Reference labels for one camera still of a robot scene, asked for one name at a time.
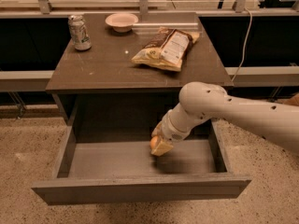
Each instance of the silver can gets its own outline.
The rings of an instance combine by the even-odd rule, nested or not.
[[[92,42],[87,33],[87,28],[83,16],[81,15],[69,16],[68,26],[69,26],[69,32],[71,34],[75,49],[86,50],[92,46]]]

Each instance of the bowl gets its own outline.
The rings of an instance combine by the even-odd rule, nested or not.
[[[112,26],[118,33],[129,32],[136,22],[138,17],[131,13],[115,13],[106,18],[106,24]]]

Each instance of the snack bag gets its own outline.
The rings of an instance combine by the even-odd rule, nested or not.
[[[184,55],[192,48],[198,37],[199,33],[161,27],[148,45],[132,58],[132,62],[179,72]]]

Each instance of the floor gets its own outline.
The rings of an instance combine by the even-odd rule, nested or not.
[[[47,206],[31,186],[50,179],[66,127],[55,105],[17,115],[0,108],[0,224],[299,223],[299,157],[223,120],[233,171],[252,177],[236,199]]]

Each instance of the drawer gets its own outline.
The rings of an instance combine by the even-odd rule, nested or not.
[[[177,103],[176,92],[77,95],[53,177],[33,191],[47,204],[238,197],[250,176],[232,172],[216,119],[150,155],[151,132]]]

